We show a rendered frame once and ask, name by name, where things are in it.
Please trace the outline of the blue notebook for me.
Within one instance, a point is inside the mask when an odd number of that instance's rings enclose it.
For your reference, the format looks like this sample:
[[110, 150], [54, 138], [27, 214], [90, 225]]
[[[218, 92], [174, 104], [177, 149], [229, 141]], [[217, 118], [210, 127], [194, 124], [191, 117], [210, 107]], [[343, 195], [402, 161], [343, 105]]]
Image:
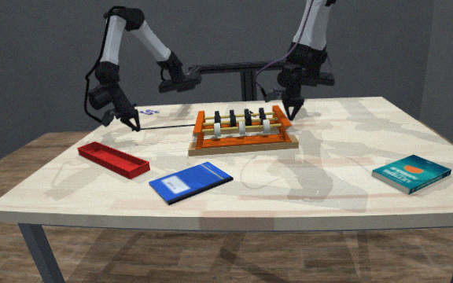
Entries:
[[168, 205], [171, 205], [232, 180], [233, 177], [213, 164], [205, 162], [158, 178], [149, 184]]

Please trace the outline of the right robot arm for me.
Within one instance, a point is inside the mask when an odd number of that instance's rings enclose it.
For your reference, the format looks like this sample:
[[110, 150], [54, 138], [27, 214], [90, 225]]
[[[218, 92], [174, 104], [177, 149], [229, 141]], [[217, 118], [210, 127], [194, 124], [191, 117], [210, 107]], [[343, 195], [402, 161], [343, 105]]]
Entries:
[[120, 81], [118, 56], [124, 28], [148, 48], [162, 69], [168, 70], [171, 79], [162, 81], [158, 86], [159, 89], [199, 79], [199, 72], [190, 75], [183, 74], [182, 62], [150, 30], [140, 9], [120, 8], [114, 11], [109, 17], [101, 59], [94, 72], [100, 85], [87, 92], [90, 105], [94, 109], [99, 110], [112, 100], [117, 98], [119, 100], [120, 96], [124, 94], [118, 84]]

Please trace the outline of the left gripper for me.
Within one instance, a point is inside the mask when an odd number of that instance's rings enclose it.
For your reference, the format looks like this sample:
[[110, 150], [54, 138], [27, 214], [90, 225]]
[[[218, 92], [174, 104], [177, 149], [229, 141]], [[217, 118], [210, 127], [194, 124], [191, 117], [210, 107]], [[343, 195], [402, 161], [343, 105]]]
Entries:
[[[301, 82], [298, 83], [298, 85], [297, 83], [294, 83], [294, 85], [286, 87], [285, 89], [272, 87], [272, 90], [269, 90], [268, 92], [266, 92], [266, 94], [268, 96], [274, 92], [284, 92], [282, 93], [282, 104], [284, 103], [283, 106], [286, 110], [288, 120], [293, 121], [294, 117], [296, 116], [302, 105], [304, 105], [304, 98], [300, 95], [300, 90]], [[294, 107], [291, 115], [289, 113], [289, 107]]]

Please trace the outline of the teal paperback book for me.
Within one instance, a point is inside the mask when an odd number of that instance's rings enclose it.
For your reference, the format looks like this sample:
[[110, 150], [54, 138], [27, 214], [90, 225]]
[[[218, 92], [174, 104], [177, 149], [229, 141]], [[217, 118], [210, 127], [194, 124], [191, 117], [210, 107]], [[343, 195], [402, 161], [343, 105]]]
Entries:
[[372, 176], [401, 190], [414, 193], [451, 174], [451, 169], [411, 155], [372, 170]]

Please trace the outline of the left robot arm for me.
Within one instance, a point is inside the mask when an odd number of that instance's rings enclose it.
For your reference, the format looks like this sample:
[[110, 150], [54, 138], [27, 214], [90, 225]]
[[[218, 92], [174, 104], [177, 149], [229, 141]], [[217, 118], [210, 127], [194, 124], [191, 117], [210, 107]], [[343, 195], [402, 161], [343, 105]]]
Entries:
[[321, 72], [320, 68], [327, 58], [326, 27], [330, 8], [335, 2], [336, 0], [307, 0], [303, 19], [289, 50], [297, 41], [299, 43], [286, 58], [286, 65], [283, 65], [278, 74], [280, 86], [288, 87], [294, 83], [298, 85], [302, 78], [334, 82], [333, 74]]

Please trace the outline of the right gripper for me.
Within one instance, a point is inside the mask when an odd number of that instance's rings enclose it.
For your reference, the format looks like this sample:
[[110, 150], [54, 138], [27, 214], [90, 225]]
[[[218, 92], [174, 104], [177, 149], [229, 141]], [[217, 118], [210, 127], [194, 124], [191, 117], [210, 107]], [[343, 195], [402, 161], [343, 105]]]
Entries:
[[[113, 100], [112, 103], [115, 106], [115, 108], [113, 108], [111, 110], [109, 109], [108, 111], [106, 111], [101, 120], [103, 120], [108, 113], [114, 111], [116, 119], [121, 118], [120, 119], [121, 123], [124, 123], [125, 125], [129, 126], [133, 130], [135, 130], [136, 132], [139, 132], [141, 127], [140, 127], [140, 122], [139, 122], [138, 110], [134, 108], [137, 106], [136, 103], [131, 105], [131, 103], [128, 101], [125, 94], [120, 96], [119, 100], [118, 100], [118, 98]], [[120, 115], [120, 114], [122, 114], [122, 115]], [[128, 116], [130, 116], [130, 117], [128, 117]], [[137, 127], [129, 119], [134, 119]]]

